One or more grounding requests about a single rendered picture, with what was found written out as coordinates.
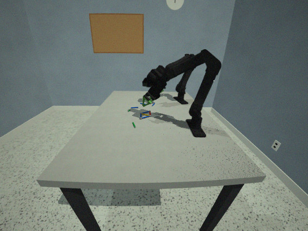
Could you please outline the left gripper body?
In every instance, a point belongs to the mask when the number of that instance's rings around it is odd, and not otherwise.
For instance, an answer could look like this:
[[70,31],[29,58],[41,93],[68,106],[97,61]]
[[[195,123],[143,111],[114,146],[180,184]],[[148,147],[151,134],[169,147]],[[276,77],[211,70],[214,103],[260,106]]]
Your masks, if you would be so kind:
[[[144,97],[145,97],[148,101],[150,100],[150,99],[148,98],[148,96],[150,96],[152,100],[156,100],[156,99],[158,99],[158,98],[160,97],[160,93],[161,93],[161,91],[157,90],[157,88],[156,88],[155,92],[154,92],[152,95],[151,95],[149,92],[147,92],[147,93],[144,95]],[[158,95],[158,94],[159,94],[159,95]]]

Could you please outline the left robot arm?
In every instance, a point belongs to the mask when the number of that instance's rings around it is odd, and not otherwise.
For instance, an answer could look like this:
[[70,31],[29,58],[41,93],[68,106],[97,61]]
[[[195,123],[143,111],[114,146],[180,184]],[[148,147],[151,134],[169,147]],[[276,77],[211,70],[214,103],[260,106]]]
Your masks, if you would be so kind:
[[186,122],[194,137],[206,137],[206,134],[201,128],[201,110],[210,91],[210,88],[216,78],[216,75],[218,75],[221,69],[221,62],[214,55],[212,56],[208,50],[204,49],[197,55],[172,68],[165,70],[162,74],[158,70],[152,69],[148,73],[147,77],[142,81],[142,86],[150,87],[148,92],[152,95],[156,88],[157,90],[162,91],[167,85],[166,82],[170,79],[203,63],[205,63],[207,66],[205,70],[206,73],[195,97],[194,103],[192,103],[189,110],[189,114],[192,116],[192,121],[191,119],[186,119]]

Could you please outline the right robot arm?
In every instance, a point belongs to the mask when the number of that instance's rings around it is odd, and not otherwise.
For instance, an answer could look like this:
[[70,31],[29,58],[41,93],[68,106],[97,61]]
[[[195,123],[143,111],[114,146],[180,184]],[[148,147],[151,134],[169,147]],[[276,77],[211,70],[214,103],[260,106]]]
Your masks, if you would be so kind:
[[[180,64],[181,62],[184,62],[185,60],[193,57],[194,54],[185,54],[185,56],[175,62],[172,62],[168,65],[166,65],[166,67],[164,68],[162,65],[159,65],[156,70],[158,70],[161,74],[166,70],[166,69],[169,69],[169,68],[172,68],[178,64]],[[194,68],[190,69],[189,71],[186,71],[184,74],[183,74],[183,77],[182,79],[180,80],[180,82],[177,84],[175,90],[178,92],[178,96],[175,96],[173,97],[175,100],[177,100],[179,103],[181,104],[188,104],[187,101],[184,100],[184,94],[185,93],[185,89],[186,89],[186,84],[187,84],[187,81],[192,73],[192,71],[194,70]]]

